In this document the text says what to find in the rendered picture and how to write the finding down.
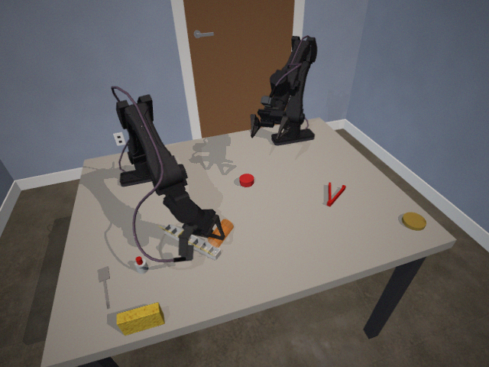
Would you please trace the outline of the white weekly pill organiser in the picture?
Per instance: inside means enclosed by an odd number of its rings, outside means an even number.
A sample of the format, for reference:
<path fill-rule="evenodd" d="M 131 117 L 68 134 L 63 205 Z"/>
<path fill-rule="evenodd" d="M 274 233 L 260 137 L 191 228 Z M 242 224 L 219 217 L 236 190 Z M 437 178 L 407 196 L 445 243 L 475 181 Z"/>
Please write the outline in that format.
<path fill-rule="evenodd" d="M 182 234 L 183 230 L 172 225 L 172 224 L 168 224 L 165 228 L 159 226 L 162 230 L 164 230 L 165 234 L 178 240 L 179 241 L 179 238 L 177 238 L 179 235 Z M 172 233 L 173 235 L 171 235 L 170 233 Z M 179 235 L 178 235 L 179 234 Z M 175 237 L 176 236 L 176 237 Z M 195 241 L 196 240 L 196 241 Z M 210 258 L 216 260 L 220 255 L 221 255 L 221 249 L 220 248 L 215 248 L 213 247 L 212 245 L 210 245 L 208 242 L 194 236 L 194 235 L 191 235 L 189 237 L 189 240 L 188 240 L 188 245 L 194 245 L 194 249 L 198 252 L 201 252 L 203 253 L 204 255 L 207 255 L 209 256 Z M 200 250 L 200 249 L 202 250 Z M 215 250 L 217 253 L 215 253 Z M 212 253 L 211 253 L 212 252 Z M 209 254 L 210 253 L 210 254 Z M 216 255 L 217 254 L 217 255 Z"/>

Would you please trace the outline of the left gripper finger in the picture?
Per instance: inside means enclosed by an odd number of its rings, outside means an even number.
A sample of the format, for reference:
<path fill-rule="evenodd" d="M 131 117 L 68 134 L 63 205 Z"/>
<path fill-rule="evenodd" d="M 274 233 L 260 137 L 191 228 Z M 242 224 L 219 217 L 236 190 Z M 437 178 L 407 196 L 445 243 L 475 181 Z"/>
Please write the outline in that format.
<path fill-rule="evenodd" d="M 283 117 L 280 123 L 279 131 L 277 133 L 277 141 L 279 141 L 284 135 L 288 134 L 289 132 L 291 132 L 290 121 L 287 117 Z"/>
<path fill-rule="evenodd" d="M 257 119 L 257 116 L 255 114 L 251 114 L 251 137 L 252 138 L 256 135 L 256 133 L 260 127 L 261 126 L 260 126 L 260 123 Z M 254 130 L 253 130 L 253 128 L 254 128 Z"/>

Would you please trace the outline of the red short cylinder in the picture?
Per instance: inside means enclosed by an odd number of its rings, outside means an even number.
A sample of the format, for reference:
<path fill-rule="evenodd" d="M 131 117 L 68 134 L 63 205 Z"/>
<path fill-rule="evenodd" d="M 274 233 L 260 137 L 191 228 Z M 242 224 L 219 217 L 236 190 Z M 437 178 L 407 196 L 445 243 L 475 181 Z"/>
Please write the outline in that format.
<path fill-rule="evenodd" d="M 240 185 L 243 187 L 251 187 L 254 184 L 254 176 L 251 174 L 242 174 L 239 180 Z"/>

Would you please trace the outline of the grey cylinder with red top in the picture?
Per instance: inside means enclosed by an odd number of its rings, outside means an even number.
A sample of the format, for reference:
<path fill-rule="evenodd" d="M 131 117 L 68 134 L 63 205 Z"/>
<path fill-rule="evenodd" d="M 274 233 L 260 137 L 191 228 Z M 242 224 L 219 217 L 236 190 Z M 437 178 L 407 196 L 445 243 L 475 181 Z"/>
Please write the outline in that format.
<path fill-rule="evenodd" d="M 139 274 L 144 274 L 148 271 L 148 265 L 147 262 L 144 258 L 141 258 L 138 256 L 136 259 L 136 262 L 134 263 L 137 271 Z"/>

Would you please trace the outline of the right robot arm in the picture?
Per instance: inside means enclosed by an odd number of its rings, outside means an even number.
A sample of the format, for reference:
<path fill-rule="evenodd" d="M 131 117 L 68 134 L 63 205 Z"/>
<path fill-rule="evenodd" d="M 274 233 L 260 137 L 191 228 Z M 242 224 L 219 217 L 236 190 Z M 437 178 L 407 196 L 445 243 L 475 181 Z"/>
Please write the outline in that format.
<path fill-rule="evenodd" d="M 120 174 L 120 184 L 151 179 L 156 187 L 161 173 L 157 155 L 159 151 L 164 166 L 164 175 L 155 192 L 158 196 L 165 195 L 163 205 L 170 209 L 179 222 L 192 222 L 198 215 L 198 207 L 186 192 L 185 186 L 188 185 L 186 169 L 183 164 L 176 162 L 174 155 L 171 155 L 160 140 L 152 122 L 154 115 L 150 94 L 139 96 L 137 105 L 129 105 L 127 100 L 117 102 L 116 112 L 122 128 L 127 129 L 131 134 L 131 141 L 129 140 L 128 143 L 128 150 L 130 148 L 128 158 L 130 156 L 129 161 L 135 167 L 135 171 Z"/>

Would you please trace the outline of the yellow round disc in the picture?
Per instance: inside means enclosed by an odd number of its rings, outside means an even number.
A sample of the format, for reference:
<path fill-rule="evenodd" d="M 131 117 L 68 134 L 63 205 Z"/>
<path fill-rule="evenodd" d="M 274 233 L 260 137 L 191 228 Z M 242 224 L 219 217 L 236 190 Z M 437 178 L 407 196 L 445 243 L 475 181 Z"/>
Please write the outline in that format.
<path fill-rule="evenodd" d="M 412 230 L 423 230 L 426 226 L 426 220 L 418 213 L 405 213 L 402 218 L 403 224 Z"/>

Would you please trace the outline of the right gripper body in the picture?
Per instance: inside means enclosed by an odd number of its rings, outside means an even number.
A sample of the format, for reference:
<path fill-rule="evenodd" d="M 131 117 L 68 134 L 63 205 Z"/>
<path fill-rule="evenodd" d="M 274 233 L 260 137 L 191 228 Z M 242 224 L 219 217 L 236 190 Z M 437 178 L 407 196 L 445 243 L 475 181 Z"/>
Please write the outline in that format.
<path fill-rule="evenodd" d="M 179 255 L 181 256 L 186 256 L 186 257 L 188 256 L 189 237 L 192 234 L 206 235 L 214 222 L 212 218 L 215 215 L 215 211 L 213 209 L 201 209 L 199 206 L 197 207 L 198 207 L 197 217 L 190 223 L 184 223 L 182 226 L 182 228 L 184 229 L 183 233 L 178 236 Z"/>

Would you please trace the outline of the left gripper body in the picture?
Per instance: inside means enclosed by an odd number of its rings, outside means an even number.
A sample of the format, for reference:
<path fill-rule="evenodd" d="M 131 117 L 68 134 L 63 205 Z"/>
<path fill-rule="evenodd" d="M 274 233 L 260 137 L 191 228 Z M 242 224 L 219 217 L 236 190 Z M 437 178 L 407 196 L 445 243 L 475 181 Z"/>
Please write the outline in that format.
<path fill-rule="evenodd" d="M 276 99 L 272 97 L 274 101 Z M 277 108 L 279 107 L 279 108 Z M 264 107 L 264 109 L 259 109 L 257 111 L 258 115 L 261 117 L 261 121 L 258 121 L 260 123 L 261 127 L 268 127 L 268 128 L 273 128 L 274 124 L 279 124 L 281 123 L 281 120 L 283 117 L 287 117 L 290 121 L 289 116 L 287 116 L 286 112 L 284 111 L 286 108 L 286 105 L 283 104 L 283 101 L 278 100 L 274 103 L 273 108 L 267 108 Z M 281 110 L 281 111 L 280 111 Z"/>

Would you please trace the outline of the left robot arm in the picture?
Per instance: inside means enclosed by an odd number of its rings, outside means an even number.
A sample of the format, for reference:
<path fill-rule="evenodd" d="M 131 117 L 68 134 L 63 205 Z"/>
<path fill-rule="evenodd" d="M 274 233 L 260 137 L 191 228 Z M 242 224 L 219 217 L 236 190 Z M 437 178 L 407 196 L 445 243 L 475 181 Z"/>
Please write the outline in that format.
<path fill-rule="evenodd" d="M 292 36 L 291 41 L 292 41 L 292 53 L 290 55 L 289 60 L 287 61 L 287 64 L 282 70 L 277 70 L 276 73 L 270 76 L 270 86 L 272 91 L 273 87 L 277 84 L 279 79 L 283 75 L 288 73 L 289 70 L 296 67 L 296 66 L 291 66 L 290 68 L 287 68 L 288 64 L 297 64 L 297 63 L 302 64 L 302 66 L 290 72 L 288 74 L 288 77 L 285 76 L 280 81 L 274 93 L 274 98 L 276 99 L 276 101 L 281 100 L 283 101 L 283 104 L 287 106 L 285 112 L 290 117 L 291 129 L 292 129 L 291 132 L 284 135 L 279 141 L 277 141 L 277 134 L 272 134 L 271 137 L 275 143 L 295 141 L 295 140 L 315 137 L 315 134 L 309 128 L 300 130 L 300 126 L 303 124 L 305 118 L 305 114 L 303 114 L 302 112 L 303 112 L 303 92 L 306 84 L 306 77 L 309 72 L 309 68 L 311 64 L 313 64 L 313 62 L 316 61 L 316 55 L 317 55 L 316 39 L 314 37 L 307 37 L 306 41 L 301 41 L 300 36 Z M 287 89 L 287 85 L 288 85 L 288 89 Z M 299 92 L 297 91 L 297 89 Z M 281 97 L 277 97 L 277 96 L 281 96 Z M 266 97 L 266 96 L 261 97 L 261 104 L 267 108 L 274 107 L 274 103 L 275 101 L 270 97 Z"/>

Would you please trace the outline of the orange translucent pill bottle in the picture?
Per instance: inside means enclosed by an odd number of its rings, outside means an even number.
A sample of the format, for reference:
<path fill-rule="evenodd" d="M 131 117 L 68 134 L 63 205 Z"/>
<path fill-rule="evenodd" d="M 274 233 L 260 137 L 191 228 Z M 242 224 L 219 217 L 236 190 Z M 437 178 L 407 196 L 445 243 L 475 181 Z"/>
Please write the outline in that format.
<path fill-rule="evenodd" d="M 232 223 L 231 221 L 229 221 L 228 219 L 223 219 L 223 220 L 221 221 L 221 225 L 222 225 L 222 230 L 223 230 L 223 232 L 224 232 L 224 234 L 225 234 L 225 238 L 226 238 L 226 237 L 228 236 L 228 234 L 230 233 L 230 231 L 232 231 L 232 229 L 234 228 L 234 225 L 233 225 L 233 223 Z M 216 229 L 214 230 L 213 234 L 216 234 L 216 235 L 221 235 L 221 234 L 220 234 L 220 232 L 219 232 L 219 230 L 218 230 L 218 228 L 216 228 Z M 225 240 L 225 238 L 224 238 L 224 240 Z M 215 240 L 215 241 L 214 241 L 214 240 Z M 209 243 L 210 243 L 212 246 L 214 246 L 214 247 L 216 247 L 216 248 L 218 248 L 218 247 L 219 247 L 219 246 L 220 246 L 220 245 L 223 243 L 223 241 L 224 241 L 224 240 L 220 240 L 220 239 L 214 239 L 214 238 L 208 237 L 208 242 L 209 242 Z M 218 244 L 217 244 L 217 243 L 218 243 Z"/>

